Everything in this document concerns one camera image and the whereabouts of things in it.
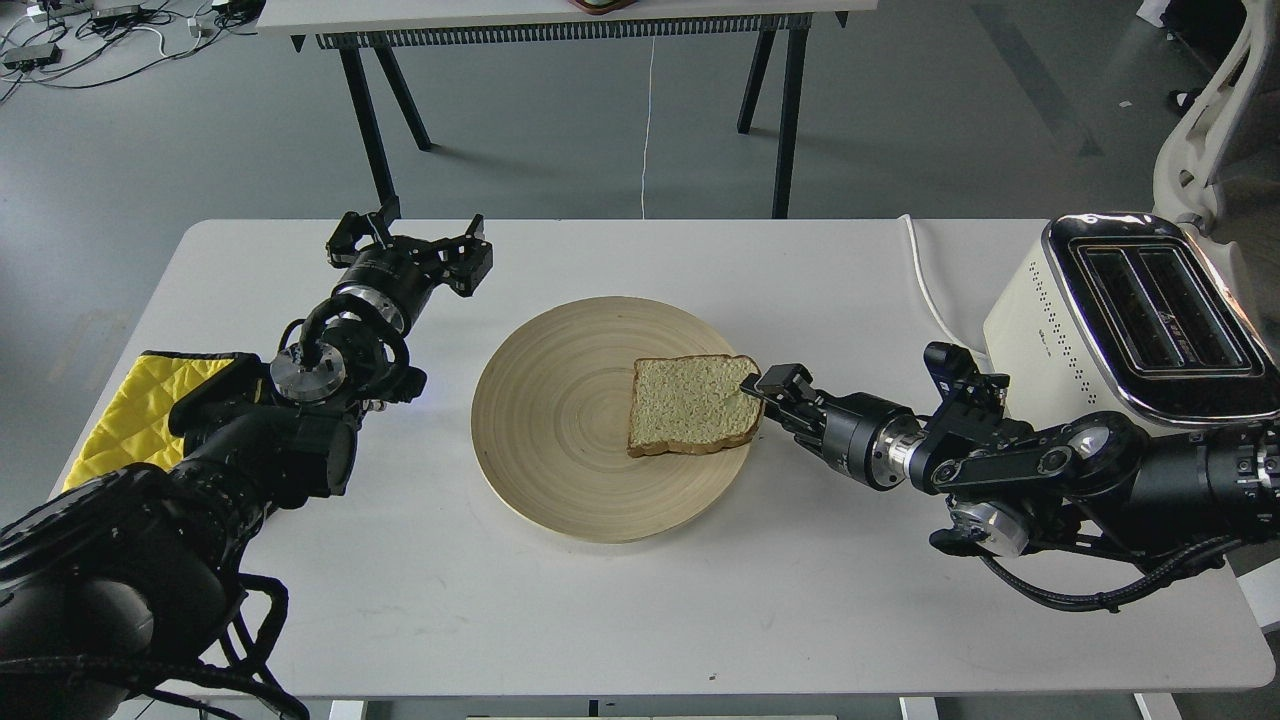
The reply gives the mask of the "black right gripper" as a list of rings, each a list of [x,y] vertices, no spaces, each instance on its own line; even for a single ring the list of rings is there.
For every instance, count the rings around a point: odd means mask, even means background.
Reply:
[[[872,489],[908,479],[908,456],[922,439],[909,409],[868,393],[835,397],[813,389],[803,364],[780,364],[740,383],[745,395],[778,407],[778,423],[828,468]]]

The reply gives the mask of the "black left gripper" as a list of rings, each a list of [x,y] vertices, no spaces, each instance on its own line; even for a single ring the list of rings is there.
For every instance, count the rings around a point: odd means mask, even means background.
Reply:
[[[493,268],[493,246],[485,240],[485,217],[476,214],[466,231],[429,245],[393,238],[398,208],[347,211],[326,242],[328,261],[346,273],[333,295],[364,300],[383,316],[417,316],[439,284],[460,297],[474,296]]]

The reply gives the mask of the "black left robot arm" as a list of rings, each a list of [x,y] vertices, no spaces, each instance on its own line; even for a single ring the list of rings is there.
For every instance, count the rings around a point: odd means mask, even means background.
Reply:
[[[268,667],[287,588],[241,560],[271,512],[346,492],[365,415],[422,393],[406,337],[431,292],[468,297],[493,264],[483,215],[430,242],[393,233],[398,215],[344,214],[339,283],[270,363],[238,354],[175,402],[172,468],[123,464],[3,529],[5,719],[108,719],[136,696],[228,717],[166,682],[308,716]]]

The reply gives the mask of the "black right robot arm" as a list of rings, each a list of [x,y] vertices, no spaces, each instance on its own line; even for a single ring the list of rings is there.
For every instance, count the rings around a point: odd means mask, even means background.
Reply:
[[[909,483],[946,502],[931,546],[977,557],[1018,593],[1064,612],[1105,610],[1221,568],[1229,551],[1277,538],[1277,423],[1153,437],[1128,415],[1092,413],[1037,430],[1006,416],[1009,378],[957,345],[925,347],[941,402],[929,416],[867,393],[812,386],[800,364],[751,374],[741,391],[827,466],[872,489]],[[1065,594],[1010,573],[1004,557],[1062,551],[1130,564],[1138,580]]]

